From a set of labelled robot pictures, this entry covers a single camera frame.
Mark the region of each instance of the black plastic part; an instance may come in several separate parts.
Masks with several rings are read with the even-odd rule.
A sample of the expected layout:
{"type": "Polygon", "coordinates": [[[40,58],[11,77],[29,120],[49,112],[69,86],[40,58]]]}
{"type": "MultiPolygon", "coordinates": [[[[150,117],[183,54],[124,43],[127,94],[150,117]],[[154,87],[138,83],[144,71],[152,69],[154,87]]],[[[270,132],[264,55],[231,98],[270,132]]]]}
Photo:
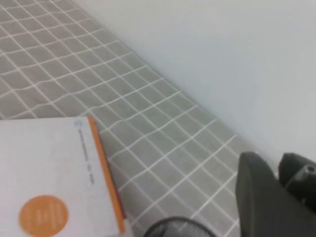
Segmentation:
{"type": "Polygon", "coordinates": [[[236,198],[242,237],[316,237],[316,216],[255,153],[240,156],[236,198]]]}

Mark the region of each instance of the book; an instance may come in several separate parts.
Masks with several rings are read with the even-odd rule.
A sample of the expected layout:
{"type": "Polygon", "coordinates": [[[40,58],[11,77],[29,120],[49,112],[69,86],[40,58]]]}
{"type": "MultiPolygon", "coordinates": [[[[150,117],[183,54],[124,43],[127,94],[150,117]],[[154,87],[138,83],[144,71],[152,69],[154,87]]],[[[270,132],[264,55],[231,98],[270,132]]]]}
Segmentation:
{"type": "Polygon", "coordinates": [[[125,233],[92,117],[0,121],[0,193],[0,236],[125,233]]]}

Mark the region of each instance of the black object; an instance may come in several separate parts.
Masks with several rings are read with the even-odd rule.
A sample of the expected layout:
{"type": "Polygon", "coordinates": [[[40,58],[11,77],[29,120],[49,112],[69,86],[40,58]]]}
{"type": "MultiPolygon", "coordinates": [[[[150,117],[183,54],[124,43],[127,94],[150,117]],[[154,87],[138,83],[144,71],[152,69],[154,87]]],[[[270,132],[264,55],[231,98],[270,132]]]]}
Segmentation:
{"type": "Polygon", "coordinates": [[[201,223],[184,217],[170,217],[153,224],[144,237],[216,237],[201,223]]]}
{"type": "Polygon", "coordinates": [[[285,190],[298,168],[280,165],[280,183],[255,153],[239,160],[236,198],[242,237],[316,237],[316,215],[285,190]]]}
{"type": "Polygon", "coordinates": [[[284,154],[279,177],[289,193],[316,212],[316,163],[294,153],[284,154]]]}

